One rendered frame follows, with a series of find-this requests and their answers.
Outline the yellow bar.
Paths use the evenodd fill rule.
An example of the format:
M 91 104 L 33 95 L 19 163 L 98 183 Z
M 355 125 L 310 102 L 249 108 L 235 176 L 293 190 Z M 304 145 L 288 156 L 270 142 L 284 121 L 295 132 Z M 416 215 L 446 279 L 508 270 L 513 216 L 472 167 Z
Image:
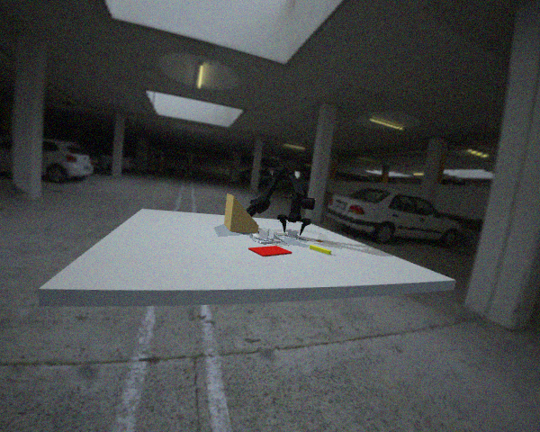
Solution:
M 310 249 L 313 249 L 313 250 L 316 250 L 316 251 L 319 251 L 321 253 L 325 253 L 325 254 L 328 254 L 330 255 L 330 252 L 329 250 L 325 249 L 325 248 L 321 248 L 321 247 L 316 247 L 316 246 L 313 246 L 313 245 L 310 245 Z

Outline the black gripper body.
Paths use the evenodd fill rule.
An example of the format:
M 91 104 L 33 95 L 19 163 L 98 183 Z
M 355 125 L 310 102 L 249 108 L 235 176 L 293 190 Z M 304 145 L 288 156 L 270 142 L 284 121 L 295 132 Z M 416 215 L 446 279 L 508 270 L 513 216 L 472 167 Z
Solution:
M 295 208 L 295 207 L 291 207 L 290 211 L 293 210 L 293 212 L 299 212 L 301 214 L 301 208 Z M 288 220 L 288 217 L 286 217 L 286 215 L 283 215 L 283 214 L 280 214 L 278 215 L 277 217 L 278 220 L 280 221 L 285 221 L 285 220 Z M 297 220 L 299 222 L 302 222 L 303 224 L 306 224 L 306 225 L 310 225 L 311 224 L 311 219 L 301 219 L 301 220 Z

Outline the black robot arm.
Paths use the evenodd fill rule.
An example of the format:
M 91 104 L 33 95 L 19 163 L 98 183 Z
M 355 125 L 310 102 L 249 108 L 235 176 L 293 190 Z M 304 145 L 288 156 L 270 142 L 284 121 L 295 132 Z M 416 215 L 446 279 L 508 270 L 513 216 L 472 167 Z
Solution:
M 285 175 L 287 174 L 287 175 Z M 270 197 L 273 194 L 275 188 L 277 187 L 278 183 L 286 180 L 291 179 L 292 184 L 294 186 L 294 190 L 296 192 L 297 196 L 294 196 L 292 194 L 289 196 L 289 198 L 292 199 L 292 205 L 291 207 L 295 208 L 303 208 L 308 210 L 313 210 L 315 207 L 315 198 L 309 198 L 307 197 L 307 193 L 305 191 L 305 188 L 302 186 L 302 184 L 299 183 L 298 179 L 296 178 L 294 172 L 291 169 L 288 169 L 283 166 L 277 166 L 274 169 L 273 172 L 273 178 L 270 181 L 268 187 L 265 189 L 265 192 L 263 195 L 259 196 L 257 199 L 251 200 L 251 205 L 246 208 L 246 211 L 248 214 L 252 217 L 255 213 L 261 213 L 268 209 L 270 206 Z M 300 221 L 302 216 L 300 213 L 293 212 L 291 210 L 290 214 L 288 215 L 288 221 L 295 223 L 296 221 Z

